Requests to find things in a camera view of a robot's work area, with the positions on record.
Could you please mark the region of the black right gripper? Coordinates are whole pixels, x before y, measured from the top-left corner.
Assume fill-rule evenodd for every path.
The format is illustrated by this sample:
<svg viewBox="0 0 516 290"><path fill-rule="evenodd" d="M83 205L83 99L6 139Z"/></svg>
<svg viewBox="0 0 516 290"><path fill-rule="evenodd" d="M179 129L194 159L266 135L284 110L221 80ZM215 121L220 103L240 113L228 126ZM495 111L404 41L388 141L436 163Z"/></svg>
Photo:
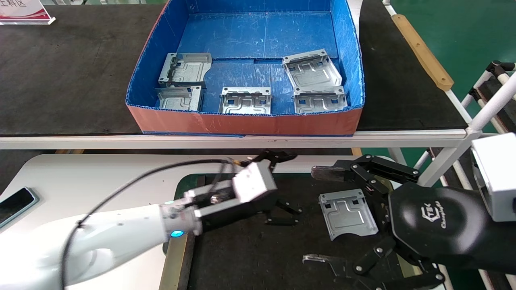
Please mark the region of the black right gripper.
<svg viewBox="0 0 516 290"><path fill-rule="evenodd" d="M357 262L328 255L304 255L303 263L325 263L338 278L354 281L356 290L431 290L444 284L445 275L433 263L488 269L488 246L482 237L490 215L481 196L464 189L431 188L416 184L417 169L370 154L355 160L337 160L332 166L313 166L316 180L352 182L377 204L389 205L392 233ZM403 184L389 194L377 177ZM396 248L397 243L415 257L422 273L393 281L380 281L369 272Z"/></svg>

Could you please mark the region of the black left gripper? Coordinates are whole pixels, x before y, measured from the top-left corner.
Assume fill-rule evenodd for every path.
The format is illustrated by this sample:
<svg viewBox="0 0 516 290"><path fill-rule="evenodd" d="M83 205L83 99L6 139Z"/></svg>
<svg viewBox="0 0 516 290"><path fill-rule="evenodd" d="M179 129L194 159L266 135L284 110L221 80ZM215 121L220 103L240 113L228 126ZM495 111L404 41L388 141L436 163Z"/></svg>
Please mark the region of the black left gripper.
<svg viewBox="0 0 516 290"><path fill-rule="evenodd" d="M273 172L279 163L294 160L298 154L285 151L264 150L258 156L250 159L250 163L259 163L268 160L269 171ZM243 219L264 213L266 216L265 224L270 226L295 226L299 223L303 214L303 209L293 206L290 202L278 200L279 191L272 190L254 198L249 202L240 202L237 198L230 199L218 204L213 204L198 210L199 220L202 223L202 233L222 228ZM289 217L274 216L273 209L278 208Z"/></svg>

